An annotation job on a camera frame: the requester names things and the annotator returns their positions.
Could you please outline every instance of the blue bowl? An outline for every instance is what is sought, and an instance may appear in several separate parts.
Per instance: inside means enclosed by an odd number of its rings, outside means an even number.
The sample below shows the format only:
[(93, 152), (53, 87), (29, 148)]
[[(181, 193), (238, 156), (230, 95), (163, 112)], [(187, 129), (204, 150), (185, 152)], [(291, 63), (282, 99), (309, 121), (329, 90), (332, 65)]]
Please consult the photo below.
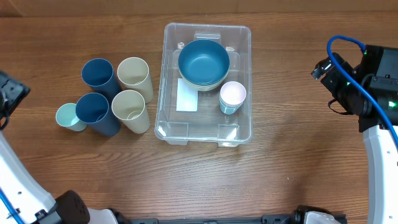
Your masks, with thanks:
[(178, 58), (181, 76), (198, 86), (221, 83), (229, 69), (229, 56), (221, 44), (195, 40), (187, 44)]

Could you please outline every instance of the plastic bin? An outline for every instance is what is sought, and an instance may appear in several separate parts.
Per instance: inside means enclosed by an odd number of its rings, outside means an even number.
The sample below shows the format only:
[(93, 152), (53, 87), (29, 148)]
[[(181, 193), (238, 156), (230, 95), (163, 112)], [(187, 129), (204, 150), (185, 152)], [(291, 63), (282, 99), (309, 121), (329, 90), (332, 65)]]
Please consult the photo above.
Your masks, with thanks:
[[(222, 84), (211, 91), (198, 92), (197, 112), (177, 111), (177, 82), (181, 78), (178, 56), (184, 45), (198, 39), (219, 42), (228, 51), (230, 67), (225, 82), (244, 85), (247, 97), (234, 114), (220, 110)], [(216, 142), (236, 147), (252, 138), (251, 31), (245, 26), (168, 24), (164, 30), (162, 74), (160, 77), (155, 135), (174, 145), (189, 141)]]

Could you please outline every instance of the wooden table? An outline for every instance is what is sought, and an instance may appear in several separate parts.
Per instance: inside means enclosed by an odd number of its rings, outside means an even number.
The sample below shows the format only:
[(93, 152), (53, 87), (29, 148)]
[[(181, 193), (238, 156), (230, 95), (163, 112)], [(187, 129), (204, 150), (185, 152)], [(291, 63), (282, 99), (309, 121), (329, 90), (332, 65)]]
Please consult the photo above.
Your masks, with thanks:
[[(171, 146), (153, 128), (164, 27), (169, 22), (239, 24), (252, 32), (254, 136), (220, 148)], [(327, 108), (331, 94), (310, 72), (326, 58), (336, 34), (398, 47), (396, 12), (330, 12), (0, 19), (0, 68), (31, 94), (4, 134), (36, 181), (54, 197), (69, 189), (87, 206), (113, 207), (129, 218), (259, 217), (290, 213), (299, 204), (365, 223), (368, 160), (358, 118)], [(357, 65), (357, 46), (333, 48)], [(103, 57), (114, 67), (127, 57), (150, 66), (155, 98), (151, 128), (125, 126), (113, 138), (88, 128), (57, 126), (55, 112), (90, 90), (82, 66)]]

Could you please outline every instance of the small cup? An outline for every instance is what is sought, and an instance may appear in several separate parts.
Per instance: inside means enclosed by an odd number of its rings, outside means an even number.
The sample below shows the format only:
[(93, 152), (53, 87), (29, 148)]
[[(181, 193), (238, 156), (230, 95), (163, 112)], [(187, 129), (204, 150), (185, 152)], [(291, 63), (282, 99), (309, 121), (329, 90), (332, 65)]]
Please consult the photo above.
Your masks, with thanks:
[(62, 105), (55, 114), (55, 120), (58, 125), (72, 131), (82, 131), (87, 127), (87, 124), (80, 121), (76, 115), (76, 104), (67, 103)]
[(108, 100), (99, 93), (87, 93), (76, 104), (77, 117), (105, 136), (114, 136), (120, 130), (120, 122), (109, 108)]
[(145, 100), (137, 91), (124, 90), (117, 94), (112, 101), (112, 112), (134, 133), (142, 134), (149, 129)]
[(104, 95), (109, 102), (122, 91), (111, 62), (103, 58), (87, 62), (81, 70), (81, 78), (95, 92)]
[(220, 90), (220, 109), (224, 114), (233, 114), (246, 98), (246, 89), (238, 82), (227, 82)]
[(154, 98), (154, 89), (149, 75), (149, 66), (141, 58), (124, 59), (118, 67), (118, 77), (126, 88), (138, 91), (149, 103)]

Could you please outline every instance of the green led indicator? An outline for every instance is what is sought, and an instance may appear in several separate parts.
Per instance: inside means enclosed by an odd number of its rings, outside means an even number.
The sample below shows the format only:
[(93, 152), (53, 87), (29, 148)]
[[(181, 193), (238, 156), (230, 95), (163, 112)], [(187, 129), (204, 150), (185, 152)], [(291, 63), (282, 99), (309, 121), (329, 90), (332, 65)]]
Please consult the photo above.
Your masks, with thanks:
[(388, 102), (388, 106), (390, 106), (390, 107), (396, 107), (396, 106), (397, 106), (397, 103), (394, 103), (394, 102), (390, 101), (390, 102)]

